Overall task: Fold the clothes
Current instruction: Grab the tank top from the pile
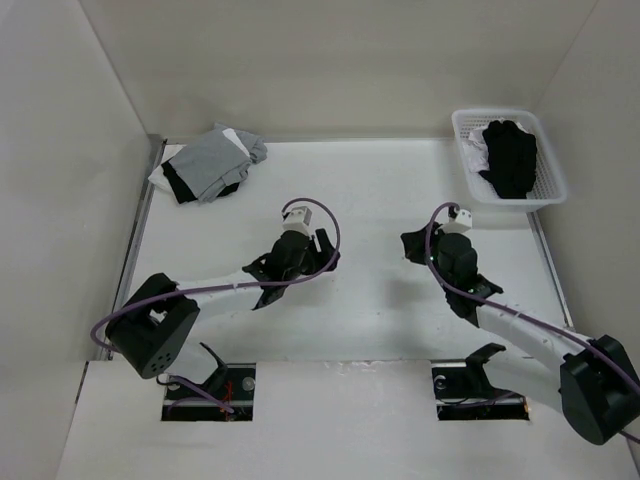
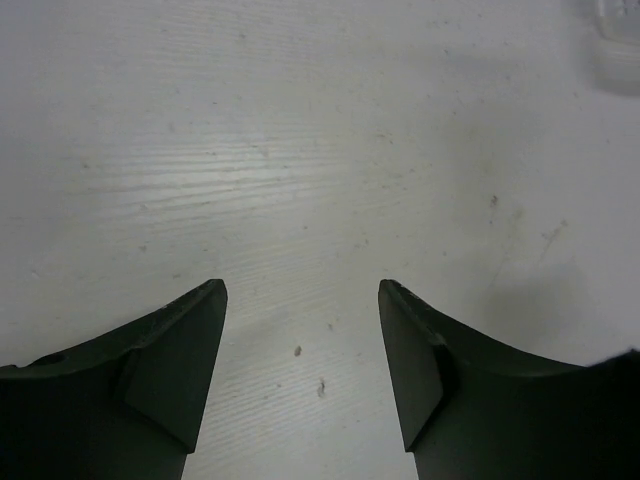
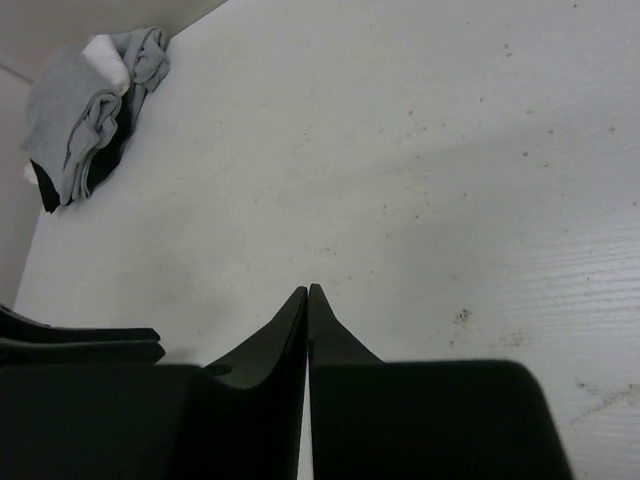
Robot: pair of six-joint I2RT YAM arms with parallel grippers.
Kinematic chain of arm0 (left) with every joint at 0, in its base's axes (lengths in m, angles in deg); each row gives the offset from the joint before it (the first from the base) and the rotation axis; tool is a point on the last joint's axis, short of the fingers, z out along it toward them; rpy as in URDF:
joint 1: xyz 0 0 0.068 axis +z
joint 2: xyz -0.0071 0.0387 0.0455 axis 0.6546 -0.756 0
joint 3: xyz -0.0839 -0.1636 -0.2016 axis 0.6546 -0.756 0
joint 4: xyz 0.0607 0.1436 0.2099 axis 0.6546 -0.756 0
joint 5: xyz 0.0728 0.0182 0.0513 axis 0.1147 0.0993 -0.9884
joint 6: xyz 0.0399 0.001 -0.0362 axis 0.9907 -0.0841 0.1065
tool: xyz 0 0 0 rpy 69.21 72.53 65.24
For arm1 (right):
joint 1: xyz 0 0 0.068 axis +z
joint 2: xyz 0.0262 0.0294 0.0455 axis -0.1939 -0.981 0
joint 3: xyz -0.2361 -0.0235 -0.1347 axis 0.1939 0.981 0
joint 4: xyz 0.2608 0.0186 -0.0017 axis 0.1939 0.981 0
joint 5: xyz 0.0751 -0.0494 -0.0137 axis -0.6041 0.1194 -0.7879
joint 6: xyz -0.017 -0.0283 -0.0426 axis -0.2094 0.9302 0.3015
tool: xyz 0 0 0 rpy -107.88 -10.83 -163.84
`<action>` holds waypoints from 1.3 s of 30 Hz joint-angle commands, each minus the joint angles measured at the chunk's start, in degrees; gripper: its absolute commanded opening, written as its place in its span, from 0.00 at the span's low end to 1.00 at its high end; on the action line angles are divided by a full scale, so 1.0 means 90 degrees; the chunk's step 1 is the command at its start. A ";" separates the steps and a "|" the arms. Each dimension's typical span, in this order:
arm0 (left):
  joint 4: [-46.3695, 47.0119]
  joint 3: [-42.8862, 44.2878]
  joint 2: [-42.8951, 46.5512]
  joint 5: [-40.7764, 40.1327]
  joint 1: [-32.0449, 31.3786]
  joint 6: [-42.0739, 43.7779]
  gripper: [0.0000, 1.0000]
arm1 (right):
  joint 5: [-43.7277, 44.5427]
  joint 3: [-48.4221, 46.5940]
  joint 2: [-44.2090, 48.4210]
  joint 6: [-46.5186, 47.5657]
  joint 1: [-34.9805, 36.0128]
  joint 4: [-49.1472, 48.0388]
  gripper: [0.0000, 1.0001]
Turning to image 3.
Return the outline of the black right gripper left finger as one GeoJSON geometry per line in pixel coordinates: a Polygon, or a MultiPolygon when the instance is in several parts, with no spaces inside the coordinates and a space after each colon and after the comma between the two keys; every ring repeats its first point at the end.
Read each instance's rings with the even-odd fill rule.
{"type": "Polygon", "coordinates": [[[5,479],[292,479],[306,291],[206,365],[151,328],[56,328],[1,312],[5,479]]]}

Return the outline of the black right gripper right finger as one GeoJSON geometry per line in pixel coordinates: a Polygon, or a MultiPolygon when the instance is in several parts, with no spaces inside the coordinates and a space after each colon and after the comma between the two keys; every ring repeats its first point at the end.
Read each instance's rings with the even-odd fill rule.
{"type": "Polygon", "coordinates": [[[568,479],[543,391],[508,360],[387,363],[308,297],[318,479],[568,479]]]}

